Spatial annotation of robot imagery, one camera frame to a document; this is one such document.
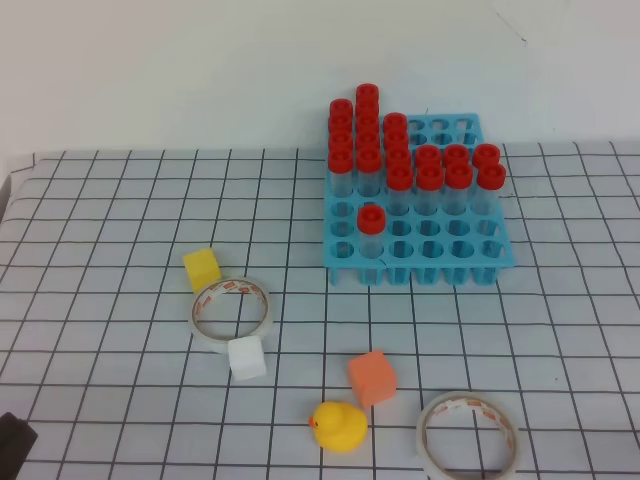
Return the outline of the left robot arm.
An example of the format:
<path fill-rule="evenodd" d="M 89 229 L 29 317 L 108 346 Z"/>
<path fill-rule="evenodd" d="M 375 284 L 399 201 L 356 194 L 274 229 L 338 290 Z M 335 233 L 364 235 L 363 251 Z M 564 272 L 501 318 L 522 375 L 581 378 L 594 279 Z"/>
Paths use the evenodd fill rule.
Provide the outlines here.
<path fill-rule="evenodd" d="M 0 419 L 0 478 L 17 478 L 26 458 L 38 438 L 37 432 L 11 412 Z"/>

